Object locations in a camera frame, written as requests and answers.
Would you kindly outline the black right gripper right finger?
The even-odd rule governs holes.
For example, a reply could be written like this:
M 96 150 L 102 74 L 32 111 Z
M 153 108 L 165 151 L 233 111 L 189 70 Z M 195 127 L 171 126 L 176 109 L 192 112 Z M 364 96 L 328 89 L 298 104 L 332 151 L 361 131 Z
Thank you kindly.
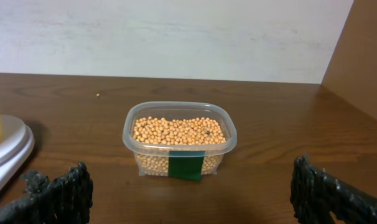
M 294 160 L 290 202 L 299 223 L 377 223 L 377 198 L 313 166 Z

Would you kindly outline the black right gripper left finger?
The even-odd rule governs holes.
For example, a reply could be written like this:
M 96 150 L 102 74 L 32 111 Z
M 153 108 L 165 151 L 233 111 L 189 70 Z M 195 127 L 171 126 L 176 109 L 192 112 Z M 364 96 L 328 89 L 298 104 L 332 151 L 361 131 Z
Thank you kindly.
M 80 223 L 90 221 L 93 180 L 85 163 L 54 180 L 36 170 L 21 175 L 25 195 L 0 207 L 0 224 Z

